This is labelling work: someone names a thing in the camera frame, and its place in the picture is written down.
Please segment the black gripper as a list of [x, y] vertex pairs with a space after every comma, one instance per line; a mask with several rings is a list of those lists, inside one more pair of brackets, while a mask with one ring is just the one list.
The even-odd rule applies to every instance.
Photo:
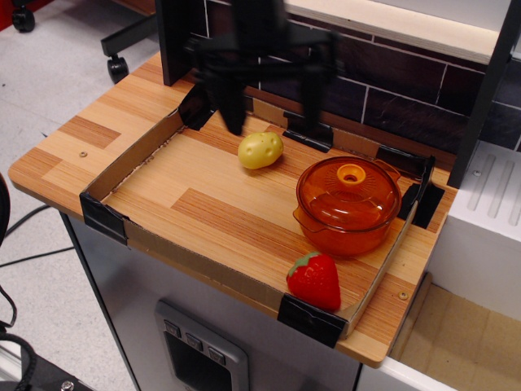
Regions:
[[304, 128], [312, 133], [326, 82], [338, 72], [338, 35], [291, 23], [283, 1], [232, 1], [230, 14], [228, 33], [186, 44], [197, 77], [229, 132], [243, 132], [243, 85], [299, 78]]

